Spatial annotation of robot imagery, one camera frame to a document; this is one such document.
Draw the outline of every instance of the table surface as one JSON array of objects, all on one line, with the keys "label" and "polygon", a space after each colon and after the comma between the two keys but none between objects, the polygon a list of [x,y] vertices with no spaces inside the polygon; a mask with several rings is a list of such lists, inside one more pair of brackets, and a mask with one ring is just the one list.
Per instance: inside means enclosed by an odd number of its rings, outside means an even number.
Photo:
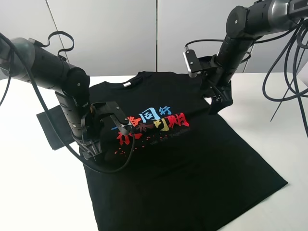
[{"label": "table surface", "polygon": [[[91,77],[91,85],[131,77]],[[289,184],[222,231],[303,231],[308,227],[308,139],[298,102],[284,102],[270,122],[278,103],[262,95],[264,77],[262,73],[234,75],[234,105],[220,115]],[[0,81],[0,92],[6,82]],[[283,74],[272,74],[267,89],[271,96],[282,97]],[[53,91],[40,91],[49,108],[58,105]],[[65,148],[51,150],[36,118],[40,112],[32,86],[12,80],[0,107],[0,230],[97,231],[83,166]]]}]

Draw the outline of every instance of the robotic arm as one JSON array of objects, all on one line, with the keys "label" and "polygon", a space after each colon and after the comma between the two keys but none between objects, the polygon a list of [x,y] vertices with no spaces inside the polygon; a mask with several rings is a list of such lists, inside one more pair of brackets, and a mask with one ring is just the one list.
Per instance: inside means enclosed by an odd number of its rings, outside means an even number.
[{"label": "robotic arm", "polygon": [[[185,47],[184,58],[189,76],[196,77],[197,73],[201,72],[201,89],[205,91],[206,97],[212,98],[210,114],[216,114],[233,104],[231,78],[249,48],[263,35],[298,27],[300,19],[307,16],[308,0],[258,0],[249,8],[237,6],[232,10],[227,21],[227,35],[218,55],[197,58],[193,50]],[[72,39],[62,31],[54,32],[50,37],[56,34]],[[68,64],[59,54],[55,56],[44,50],[43,47],[47,46],[38,41],[24,38],[9,41],[0,35],[0,68],[3,73],[21,81],[31,82],[39,97],[41,96],[37,92],[37,86],[56,91],[72,136],[83,150],[86,160],[104,153],[99,134],[106,116],[113,119],[123,134],[133,133],[131,124],[116,102],[90,103],[90,77],[84,70]],[[44,110],[53,125],[46,106]],[[85,164],[84,159],[70,149],[69,145],[66,147]],[[128,164],[130,158],[131,154],[124,166],[115,171],[96,171],[117,172]]]}]

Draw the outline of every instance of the black t-shirt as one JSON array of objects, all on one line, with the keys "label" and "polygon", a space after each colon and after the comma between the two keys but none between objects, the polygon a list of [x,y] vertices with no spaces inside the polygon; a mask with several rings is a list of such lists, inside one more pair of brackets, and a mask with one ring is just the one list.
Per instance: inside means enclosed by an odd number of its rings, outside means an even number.
[{"label": "black t-shirt", "polygon": [[[141,72],[129,82],[90,89],[91,102],[118,103],[136,137],[121,172],[85,167],[100,231],[215,231],[287,184],[219,115],[207,114],[199,77]],[[107,118],[101,137],[108,152],[96,163],[120,167],[132,136]]]}]

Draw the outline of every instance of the white table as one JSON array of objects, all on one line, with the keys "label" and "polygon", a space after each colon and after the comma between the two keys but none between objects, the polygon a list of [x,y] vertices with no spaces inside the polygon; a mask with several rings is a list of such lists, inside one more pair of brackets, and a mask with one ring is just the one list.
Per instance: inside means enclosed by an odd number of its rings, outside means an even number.
[{"label": "white table", "polygon": [[[270,123],[278,103],[263,97],[264,76],[236,74],[234,105],[220,115],[289,185],[223,231],[308,229],[308,139],[298,103],[283,103]],[[125,82],[131,77],[92,77],[91,85]],[[282,97],[283,75],[270,78],[269,94]],[[6,80],[0,81],[0,92],[5,86]],[[52,90],[40,90],[49,108],[58,105]],[[0,107],[0,230],[97,231],[83,166],[65,148],[51,150],[36,118],[40,112],[32,86],[13,80]]]}]

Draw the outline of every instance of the black cloth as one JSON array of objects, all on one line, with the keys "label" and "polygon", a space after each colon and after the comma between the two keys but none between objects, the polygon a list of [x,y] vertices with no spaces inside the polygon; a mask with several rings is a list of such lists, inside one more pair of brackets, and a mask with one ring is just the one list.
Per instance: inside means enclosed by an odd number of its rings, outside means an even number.
[{"label": "black cloth", "polygon": [[[219,115],[207,115],[199,77],[141,72],[129,82],[90,89],[91,102],[118,103],[136,136],[123,171],[106,175],[85,167],[100,231],[215,231],[287,184]],[[60,110],[53,113],[63,125]],[[38,117],[59,148],[44,114]],[[132,137],[110,119],[104,126],[108,152],[96,162],[115,169],[126,161]]]}]

